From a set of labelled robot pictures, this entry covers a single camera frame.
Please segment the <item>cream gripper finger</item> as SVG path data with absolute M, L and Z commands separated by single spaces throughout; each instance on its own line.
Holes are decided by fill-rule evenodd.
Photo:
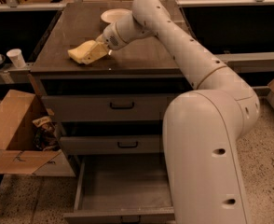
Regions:
M 90 64 L 95 61 L 100 60 L 102 57 L 106 56 L 107 54 L 100 53 L 97 48 L 96 44 L 91 47 L 85 58 L 82 60 L 83 64 Z

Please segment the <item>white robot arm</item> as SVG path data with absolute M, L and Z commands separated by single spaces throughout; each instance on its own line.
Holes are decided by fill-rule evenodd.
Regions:
M 177 26 L 159 0 L 133 0 L 132 11 L 108 25 L 84 63 L 154 35 L 191 84 L 163 120 L 163 148 L 176 224 L 251 224 L 236 151 L 259 117 L 254 90 Z

